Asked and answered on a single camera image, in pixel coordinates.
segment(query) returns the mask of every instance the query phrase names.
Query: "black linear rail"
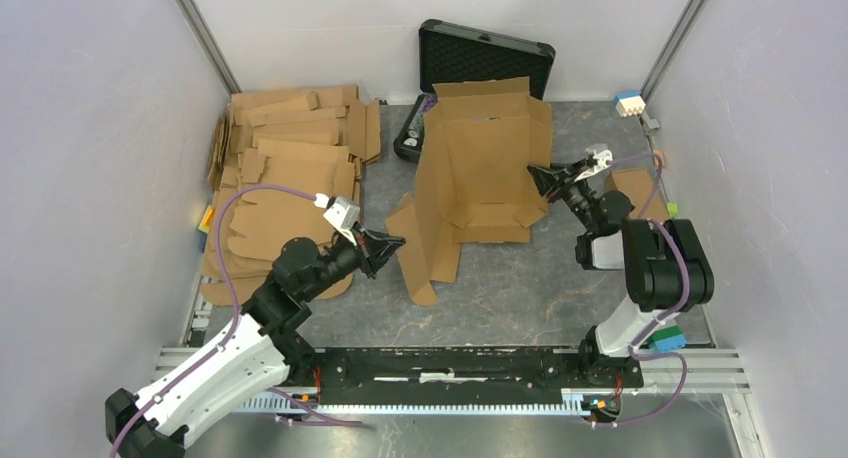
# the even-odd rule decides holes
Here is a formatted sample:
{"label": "black linear rail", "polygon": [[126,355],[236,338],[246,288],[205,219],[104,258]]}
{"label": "black linear rail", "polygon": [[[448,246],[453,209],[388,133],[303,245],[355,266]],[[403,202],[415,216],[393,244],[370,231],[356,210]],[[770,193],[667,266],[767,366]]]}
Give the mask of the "black linear rail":
{"label": "black linear rail", "polygon": [[[581,369],[562,347],[325,348],[316,350],[321,402],[357,405],[559,404],[562,388],[614,388],[615,371]],[[450,376],[446,381],[434,374]],[[637,364],[624,387],[644,382]],[[312,378],[286,382],[314,386]]]}

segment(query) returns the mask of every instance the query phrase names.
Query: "green block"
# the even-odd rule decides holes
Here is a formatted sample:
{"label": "green block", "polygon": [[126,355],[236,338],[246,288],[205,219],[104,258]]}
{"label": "green block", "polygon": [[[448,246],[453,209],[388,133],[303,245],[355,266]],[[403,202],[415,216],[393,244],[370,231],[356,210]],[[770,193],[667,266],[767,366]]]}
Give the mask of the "green block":
{"label": "green block", "polygon": [[670,326],[668,328],[663,328],[662,330],[657,330],[651,334],[648,338],[648,343],[653,343],[655,341],[664,340],[666,338],[671,338],[672,336],[682,335],[683,332],[680,331],[680,327]]}

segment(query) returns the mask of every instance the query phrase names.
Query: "gray floor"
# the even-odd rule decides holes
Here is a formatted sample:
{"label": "gray floor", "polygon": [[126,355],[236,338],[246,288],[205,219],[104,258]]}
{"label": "gray floor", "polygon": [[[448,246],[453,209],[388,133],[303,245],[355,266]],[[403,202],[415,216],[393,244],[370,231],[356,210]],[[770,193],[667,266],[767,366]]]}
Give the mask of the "gray floor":
{"label": "gray floor", "polygon": [[[385,230],[386,215],[413,189],[415,165],[391,148],[410,108],[381,109],[383,153],[365,170],[363,184],[369,228]],[[594,143],[606,143],[619,158],[649,149],[637,119],[620,118],[608,102],[554,103],[553,110],[554,161],[575,161]],[[601,180],[593,182],[596,189]],[[316,347],[576,345],[621,302],[623,274],[584,271],[574,261],[574,241],[584,230],[563,203],[551,206],[532,231],[529,244],[463,245],[458,279],[435,284],[433,307],[409,300],[392,260],[376,280],[358,274],[340,297],[313,302],[314,314],[300,332]],[[222,329],[230,313],[216,307],[210,331]],[[709,342],[700,307],[677,321],[690,343]]]}
{"label": "gray floor", "polygon": [[[667,397],[626,396],[623,418]],[[739,451],[720,395],[684,395],[637,426],[592,431],[576,419],[544,416],[364,416],[370,429],[289,428],[267,415],[231,414],[187,457],[340,456],[733,458]]]}

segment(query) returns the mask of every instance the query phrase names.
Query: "stack of flattened cardboard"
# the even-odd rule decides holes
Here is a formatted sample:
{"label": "stack of flattened cardboard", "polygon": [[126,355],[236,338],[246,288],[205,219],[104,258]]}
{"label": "stack of flattened cardboard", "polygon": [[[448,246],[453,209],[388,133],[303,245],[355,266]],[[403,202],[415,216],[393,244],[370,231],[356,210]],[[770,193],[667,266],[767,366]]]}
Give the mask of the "stack of flattened cardboard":
{"label": "stack of flattened cardboard", "polygon": [[433,305],[430,280],[453,282],[461,243],[526,243],[547,213],[527,165],[550,166],[551,107],[528,78],[435,85],[424,115],[427,140],[407,195],[386,219],[406,238],[398,250],[416,304]]}
{"label": "stack of flattened cardboard", "polygon": [[[358,94],[356,85],[348,85],[233,95],[209,158],[215,212],[239,190],[259,183],[359,203],[362,168],[380,156],[380,109],[377,102],[366,106]],[[245,193],[224,215],[220,243],[214,227],[210,230],[203,275],[223,278],[215,253],[220,246],[239,302],[247,301],[288,240],[308,237],[329,244],[333,228],[322,214],[312,202],[288,193]],[[349,276],[319,298],[338,296],[351,281]],[[216,305],[231,302],[223,283],[203,284],[201,294]]]}

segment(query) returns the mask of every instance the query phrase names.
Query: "white wall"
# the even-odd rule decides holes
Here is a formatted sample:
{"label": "white wall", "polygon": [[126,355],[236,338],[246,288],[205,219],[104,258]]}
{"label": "white wall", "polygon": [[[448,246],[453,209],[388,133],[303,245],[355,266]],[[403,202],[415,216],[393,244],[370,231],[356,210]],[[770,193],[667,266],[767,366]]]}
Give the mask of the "white wall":
{"label": "white wall", "polygon": [[437,18],[550,43],[549,100],[639,89],[686,0],[195,0],[242,88],[359,82],[412,102],[418,26]]}
{"label": "white wall", "polygon": [[841,456],[848,0],[710,0],[651,108],[775,456]]}
{"label": "white wall", "polygon": [[106,456],[197,273],[226,94],[173,0],[0,0],[0,456]]}

